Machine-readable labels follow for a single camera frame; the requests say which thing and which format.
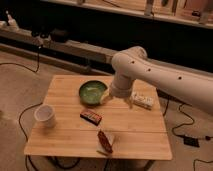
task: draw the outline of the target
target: metal bracket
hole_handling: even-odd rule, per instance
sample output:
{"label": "metal bracket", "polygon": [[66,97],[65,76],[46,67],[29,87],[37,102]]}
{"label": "metal bracket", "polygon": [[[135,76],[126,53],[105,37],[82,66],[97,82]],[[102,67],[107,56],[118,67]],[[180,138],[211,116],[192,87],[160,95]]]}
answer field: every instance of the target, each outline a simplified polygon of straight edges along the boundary
{"label": "metal bracket", "polygon": [[150,16],[152,14],[153,4],[154,4],[154,0],[147,0],[146,1],[146,7],[145,7],[144,15]]}
{"label": "metal bracket", "polygon": [[82,5],[83,3],[85,3],[86,2],[86,0],[77,0],[77,4],[78,5]]}

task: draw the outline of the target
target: table leg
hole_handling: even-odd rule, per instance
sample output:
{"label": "table leg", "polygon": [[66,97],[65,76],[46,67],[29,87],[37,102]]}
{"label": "table leg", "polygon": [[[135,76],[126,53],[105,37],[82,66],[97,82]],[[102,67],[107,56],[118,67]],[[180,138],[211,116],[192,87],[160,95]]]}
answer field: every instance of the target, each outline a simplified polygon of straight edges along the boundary
{"label": "table leg", "polygon": [[148,170],[152,167],[152,165],[154,164],[154,162],[155,162],[155,160],[149,160],[149,161],[146,163],[146,165],[145,165],[143,171],[148,171]]}

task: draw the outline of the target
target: black cable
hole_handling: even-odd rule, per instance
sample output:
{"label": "black cable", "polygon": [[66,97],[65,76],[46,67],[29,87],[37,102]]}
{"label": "black cable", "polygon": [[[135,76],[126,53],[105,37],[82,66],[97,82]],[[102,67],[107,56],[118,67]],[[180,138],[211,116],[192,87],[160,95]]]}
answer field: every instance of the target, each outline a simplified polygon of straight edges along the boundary
{"label": "black cable", "polygon": [[30,106],[30,107],[27,107],[27,108],[24,109],[24,110],[21,112],[21,114],[19,115],[18,123],[19,123],[19,126],[20,126],[20,128],[21,128],[21,131],[23,132],[23,134],[24,134],[24,136],[25,136],[25,140],[26,140],[26,141],[28,141],[28,136],[27,136],[27,133],[26,133],[26,131],[24,130],[22,124],[21,124],[21,118],[22,118],[23,114],[24,114],[27,110],[32,109],[32,108],[37,107],[37,106],[40,106],[41,104],[42,104],[42,103],[38,103],[38,104],[36,104],[36,105],[32,105],[32,106]]}
{"label": "black cable", "polygon": [[167,113],[167,110],[168,110],[168,107],[169,107],[169,101],[170,101],[170,96],[168,95],[167,102],[166,102],[166,108],[163,112],[163,116],[166,116],[166,113]]}
{"label": "black cable", "polygon": [[183,115],[185,115],[185,116],[187,116],[188,118],[190,118],[190,119],[191,119],[191,122],[189,122],[189,123],[182,123],[182,124],[180,124],[180,125],[175,126],[175,127],[172,128],[172,133],[173,133],[173,135],[175,135],[175,136],[177,136],[177,137],[181,137],[181,138],[182,138],[184,135],[182,135],[182,134],[177,134],[177,133],[175,132],[175,130],[178,129],[178,128],[180,128],[180,127],[182,127],[182,126],[185,126],[185,125],[193,125],[193,124],[195,123],[194,118],[192,118],[189,114],[187,114],[187,113],[185,113],[184,111],[181,110],[181,107],[184,106],[184,105],[185,105],[185,103],[182,103],[182,104],[179,106],[179,111],[180,111]]}
{"label": "black cable", "polygon": [[[24,110],[21,112],[21,114],[19,115],[18,123],[19,123],[19,126],[20,126],[20,128],[21,128],[21,131],[23,132],[23,134],[24,134],[24,136],[25,136],[25,141],[28,141],[28,136],[27,136],[27,133],[26,133],[26,131],[24,130],[22,124],[21,124],[21,118],[22,118],[23,114],[24,114],[27,110],[32,109],[32,108],[37,107],[37,106],[40,106],[41,104],[42,104],[42,103],[39,103],[39,104],[36,104],[36,105],[32,105],[32,106],[30,106],[30,107],[24,109]],[[27,160],[29,160],[29,162],[30,162],[30,164],[32,165],[33,169],[34,169],[35,171],[38,171],[38,169],[36,168],[36,166],[34,165],[32,159],[31,159],[31,157],[30,157],[30,156],[25,156],[25,167],[26,167],[27,171],[30,171],[30,169],[29,169],[29,167],[28,167],[28,165],[27,165]]]}
{"label": "black cable", "polygon": [[40,66],[40,49],[42,48],[42,46],[39,46],[38,47],[38,53],[37,53],[37,67],[35,70],[31,69],[31,68],[28,68],[22,64],[17,64],[17,63],[13,63],[13,62],[4,62],[4,63],[0,63],[0,66],[1,65],[16,65],[16,66],[19,66],[19,67],[22,67],[22,68],[25,68],[33,73],[37,73],[38,70],[39,70],[39,66]]}
{"label": "black cable", "polygon": [[27,171],[30,171],[30,169],[29,169],[29,167],[27,165],[27,156],[25,156],[24,163],[25,163],[25,167],[26,167]]}
{"label": "black cable", "polygon": [[200,160],[200,159],[195,159],[193,161],[193,169],[194,169],[194,171],[196,171],[196,162],[202,162],[202,163],[207,163],[207,164],[213,163],[213,161],[204,161],[204,160]]}
{"label": "black cable", "polygon": [[37,167],[35,166],[35,164],[33,163],[32,159],[31,159],[31,156],[27,156],[27,158],[28,158],[28,160],[29,160],[31,166],[33,167],[33,169],[34,169],[35,171],[39,171],[39,170],[37,169]]}
{"label": "black cable", "polygon": [[106,160],[106,163],[105,163],[105,165],[104,165],[104,171],[106,171],[106,170],[107,170],[107,166],[108,166],[108,164],[109,164],[109,159],[107,159],[107,160]]}
{"label": "black cable", "polygon": [[71,166],[62,166],[59,162],[59,159],[57,157],[54,157],[55,160],[52,160],[53,164],[55,166],[57,166],[60,169],[64,169],[64,170],[69,170],[69,169],[73,169],[74,167],[76,167],[78,165],[78,163],[80,162],[80,158],[76,159],[76,162],[74,162]]}
{"label": "black cable", "polygon": [[117,5],[117,4],[113,3],[113,2],[110,2],[110,1],[108,1],[108,0],[102,0],[102,1],[105,2],[105,3],[108,3],[108,4],[110,4],[110,5],[112,5],[112,6],[114,6],[114,7],[121,8],[121,6],[119,6],[119,5]]}

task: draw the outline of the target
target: concrete floor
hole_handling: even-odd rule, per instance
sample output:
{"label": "concrete floor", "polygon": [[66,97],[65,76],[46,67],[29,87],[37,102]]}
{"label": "concrete floor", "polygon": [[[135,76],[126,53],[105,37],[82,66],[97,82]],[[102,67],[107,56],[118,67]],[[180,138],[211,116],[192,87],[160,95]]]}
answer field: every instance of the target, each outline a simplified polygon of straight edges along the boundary
{"label": "concrete floor", "polygon": [[[36,66],[36,62],[27,60],[14,54],[0,51],[1,62],[22,63],[29,67]],[[30,105],[42,102],[52,76],[54,74],[79,74],[47,64],[41,64],[38,74],[33,74],[23,68],[4,65],[0,66],[0,171],[24,171],[25,138],[18,125],[20,112]],[[160,98],[162,111],[164,111],[166,100]],[[183,145],[182,139],[171,134],[171,128],[189,121],[178,112],[179,103],[170,102],[165,122],[171,143],[173,159],[171,161],[157,161],[150,171],[193,171],[193,160],[213,160],[212,141],[200,141],[200,148],[193,148]],[[33,112],[35,109],[27,111],[22,119],[27,133],[30,132],[33,123]],[[213,136],[213,117],[192,107],[185,106],[183,110],[195,119],[193,126],[184,126],[178,133],[185,133],[190,136],[203,137]],[[45,158],[39,156],[32,157],[35,165],[40,171],[60,170],[54,168]],[[72,163],[73,158],[63,158],[64,163]],[[104,159],[87,159],[80,161],[74,171],[101,171],[105,164]],[[145,161],[142,160],[110,160],[107,170],[111,171],[141,171]],[[196,164],[196,171],[213,170],[211,164]]]}

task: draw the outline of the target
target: wall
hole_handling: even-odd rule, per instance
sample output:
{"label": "wall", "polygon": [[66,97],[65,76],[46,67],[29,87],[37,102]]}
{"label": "wall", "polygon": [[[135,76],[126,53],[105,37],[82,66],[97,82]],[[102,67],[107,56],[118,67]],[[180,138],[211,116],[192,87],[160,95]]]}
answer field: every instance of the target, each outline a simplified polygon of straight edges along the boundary
{"label": "wall", "polygon": [[63,6],[38,0],[1,0],[25,29],[67,29],[70,39],[121,50],[140,45],[149,57],[213,72],[213,30]]}

